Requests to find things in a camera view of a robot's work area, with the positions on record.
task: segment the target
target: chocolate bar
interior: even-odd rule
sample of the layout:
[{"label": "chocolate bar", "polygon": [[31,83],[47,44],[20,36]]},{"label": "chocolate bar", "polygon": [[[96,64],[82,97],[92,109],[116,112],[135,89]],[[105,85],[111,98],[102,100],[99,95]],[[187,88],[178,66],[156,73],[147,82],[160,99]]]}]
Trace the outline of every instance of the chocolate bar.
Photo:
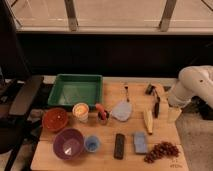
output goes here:
[{"label": "chocolate bar", "polygon": [[114,158],[123,159],[124,155],[124,139],[125,136],[123,134],[116,134],[115,138],[115,149],[114,149]]}]

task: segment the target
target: red bowl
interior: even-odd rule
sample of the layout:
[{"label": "red bowl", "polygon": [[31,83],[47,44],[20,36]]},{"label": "red bowl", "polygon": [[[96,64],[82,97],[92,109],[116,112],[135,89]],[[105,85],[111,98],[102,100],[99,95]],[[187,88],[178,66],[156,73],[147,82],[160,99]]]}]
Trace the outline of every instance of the red bowl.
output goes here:
[{"label": "red bowl", "polygon": [[58,132],[68,123],[68,115],[63,108],[49,109],[42,118],[42,125],[51,132]]},{"label": "red bowl", "polygon": [[55,137],[53,151],[62,160],[79,156],[84,149],[84,137],[77,129],[64,129]]}]

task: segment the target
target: orange bowl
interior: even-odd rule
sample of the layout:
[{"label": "orange bowl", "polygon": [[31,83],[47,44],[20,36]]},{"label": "orange bowl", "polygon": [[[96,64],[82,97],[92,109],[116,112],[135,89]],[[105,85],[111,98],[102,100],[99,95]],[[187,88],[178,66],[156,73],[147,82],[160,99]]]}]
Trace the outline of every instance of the orange bowl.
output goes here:
[{"label": "orange bowl", "polygon": [[42,118],[43,128],[51,131],[58,132],[63,129],[68,123],[68,115],[63,108],[49,109]]}]

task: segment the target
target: black wall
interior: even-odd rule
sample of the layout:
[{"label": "black wall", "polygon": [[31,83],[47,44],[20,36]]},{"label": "black wall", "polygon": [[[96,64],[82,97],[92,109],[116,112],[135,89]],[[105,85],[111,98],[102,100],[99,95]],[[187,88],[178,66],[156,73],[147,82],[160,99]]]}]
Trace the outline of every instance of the black wall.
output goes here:
[{"label": "black wall", "polygon": [[176,77],[189,65],[213,65],[212,36],[23,34],[34,73]]}]

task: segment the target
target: small blue cup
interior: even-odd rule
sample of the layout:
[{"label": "small blue cup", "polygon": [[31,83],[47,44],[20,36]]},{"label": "small blue cup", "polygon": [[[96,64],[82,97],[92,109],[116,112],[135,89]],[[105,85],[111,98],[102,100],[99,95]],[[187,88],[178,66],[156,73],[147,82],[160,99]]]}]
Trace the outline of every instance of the small blue cup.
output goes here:
[{"label": "small blue cup", "polygon": [[96,152],[100,147],[100,141],[98,137],[94,135],[86,137],[84,140],[84,147],[88,152],[91,152],[91,153]]}]

